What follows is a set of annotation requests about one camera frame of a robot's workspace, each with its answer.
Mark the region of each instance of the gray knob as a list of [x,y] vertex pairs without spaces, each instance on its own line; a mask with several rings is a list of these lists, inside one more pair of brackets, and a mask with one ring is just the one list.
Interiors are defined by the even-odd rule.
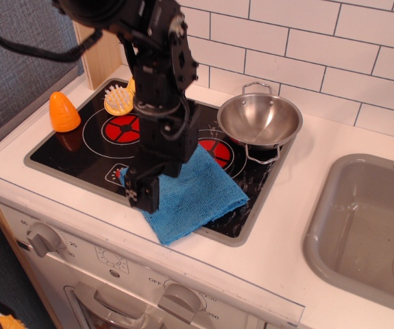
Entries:
[[41,223],[31,226],[27,231],[27,240],[41,258],[46,256],[48,252],[54,252],[61,243],[58,233]]
[[201,301],[191,290],[171,284],[158,302],[158,307],[190,324],[201,307]]

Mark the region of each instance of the wooden panel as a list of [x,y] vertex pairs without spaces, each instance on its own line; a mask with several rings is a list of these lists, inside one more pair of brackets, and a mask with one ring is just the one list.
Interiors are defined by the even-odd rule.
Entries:
[[[93,29],[74,23],[78,42],[93,33]],[[122,65],[121,49],[116,35],[104,31],[102,38],[82,56],[82,63],[87,74],[88,85],[96,90]]]
[[47,299],[45,292],[42,290],[40,283],[38,282],[38,279],[36,278],[26,257],[24,257],[24,255],[22,254],[22,252],[20,250],[20,247],[17,245],[16,239],[14,238],[11,228],[9,227],[1,209],[0,209],[0,228],[1,228],[1,231],[3,232],[3,234],[5,235],[6,240],[8,240],[8,243],[10,244],[12,251],[15,253],[17,259],[19,260],[22,268],[25,270],[27,277],[31,281],[32,286],[35,288],[37,295],[41,299],[41,301],[42,301],[43,305],[45,306],[52,321],[54,322],[54,324],[56,325],[56,327],[58,329],[64,329],[60,323],[60,320],[58,319],[57,315],[55,314],[55,311],[53,310],[51,303]]

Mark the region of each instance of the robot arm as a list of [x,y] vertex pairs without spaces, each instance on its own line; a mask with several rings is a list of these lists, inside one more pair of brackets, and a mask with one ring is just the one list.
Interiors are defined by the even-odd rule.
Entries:
[[52,0],[82,25],[105,29],[123,43],[136,81],[140,147],[125,175],[131,206],[154,212],[161,173],[177,177],[198,143],[199,111],[184,91],[197,79],[186,24],[175,0]]

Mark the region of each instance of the stainless steel pot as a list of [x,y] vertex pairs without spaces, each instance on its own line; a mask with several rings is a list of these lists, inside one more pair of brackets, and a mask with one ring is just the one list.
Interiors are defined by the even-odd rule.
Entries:
[[[245,93],[251,85],[260,84],[266,93]],[[235,142],[243,145],[247,158],[267,165],[280,158],[280,147],[301,129],[303,117],[296,105],[285,98],[272,95],[271,87],[252,82],[243,86],[243,94],[226,101],[218,111],[220,128]],[[249,149],[277,149],[278,156],[261,161],[249,156]]]

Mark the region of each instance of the blue microfiber cloth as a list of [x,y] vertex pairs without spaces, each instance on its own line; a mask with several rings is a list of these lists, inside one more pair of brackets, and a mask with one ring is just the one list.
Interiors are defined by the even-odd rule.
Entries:
[[142,213],[164,245],[248,201],[248,196],[200,145],[182,166],[178,178],[161,175],[159,179],[159,209],[152,214]]

